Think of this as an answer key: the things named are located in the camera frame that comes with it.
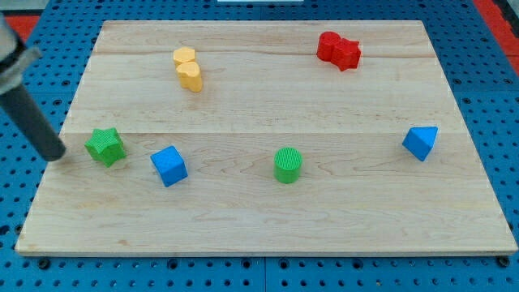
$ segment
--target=green star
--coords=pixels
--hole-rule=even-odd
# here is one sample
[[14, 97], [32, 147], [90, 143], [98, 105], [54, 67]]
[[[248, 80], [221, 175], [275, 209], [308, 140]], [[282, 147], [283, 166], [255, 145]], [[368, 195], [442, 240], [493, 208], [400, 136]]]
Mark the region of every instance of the green star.
[[84, 147], [93, 160], [103, 161], [106, 167], [127, 156], [122, 147], [121, 137], [115, 128], [94, 129], [92, 138], [84, 144]]

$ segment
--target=blue cube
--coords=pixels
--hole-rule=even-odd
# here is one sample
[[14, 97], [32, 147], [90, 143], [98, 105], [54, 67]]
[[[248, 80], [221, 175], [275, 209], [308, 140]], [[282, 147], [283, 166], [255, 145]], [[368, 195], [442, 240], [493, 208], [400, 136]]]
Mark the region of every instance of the blue cube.
[[151, 155], [152, 162], [165, 187], [187, 178], [184, 160], [174, 146], [169, 146]]
[[429, 152], [435, 146], [438, 127], [412, 127], [402, 145], [420, 161], [425, 161]]

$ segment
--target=red toy block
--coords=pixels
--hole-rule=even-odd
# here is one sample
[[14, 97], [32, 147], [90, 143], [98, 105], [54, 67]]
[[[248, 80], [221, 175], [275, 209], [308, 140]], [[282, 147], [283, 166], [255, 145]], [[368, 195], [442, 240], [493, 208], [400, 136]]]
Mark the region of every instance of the red toy block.
[[317, 58], [329, 62], [332, 59], [333, 47], [339, 44], [341, 36], [336, 32], [323, 32], [319, 37]]
[[360, 49], [358, 41], [348, 41], [342, 39], [333, 47], [332, 59], [330, 62], [339, 67], [341, 71], [346, 69], [356, 69], [360, 59]]

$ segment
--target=wooden table surface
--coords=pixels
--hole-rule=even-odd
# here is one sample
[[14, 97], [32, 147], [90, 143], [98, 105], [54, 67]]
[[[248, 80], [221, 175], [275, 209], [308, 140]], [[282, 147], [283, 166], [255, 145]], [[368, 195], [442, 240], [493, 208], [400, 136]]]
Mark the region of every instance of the wooden table surface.
[[[321, 32], [361, 42], [357, 70], [315, 56]], [[172, 53], [197, 50], [204, 89]], [[438, 126], [420, 162], [410, 127]], [[84, 148], [116, 127], [127, 158]], [[517, 245], [419, 21], [109, 21], [16, 250], [24, 256], [479, 256]], [[189, 177], [164, 188], [149, 156]], [[303, 155], [301, 178], [273, 156]]]

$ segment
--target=blue pyramid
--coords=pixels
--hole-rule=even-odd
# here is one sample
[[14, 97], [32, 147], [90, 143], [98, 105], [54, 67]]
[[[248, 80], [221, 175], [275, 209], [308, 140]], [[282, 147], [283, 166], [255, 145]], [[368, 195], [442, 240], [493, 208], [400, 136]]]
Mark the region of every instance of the blue pyramid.
[[402, 145], [420, 161], [425, 161], [429, 152], [435, 146], [438, 127], [412, 127]]

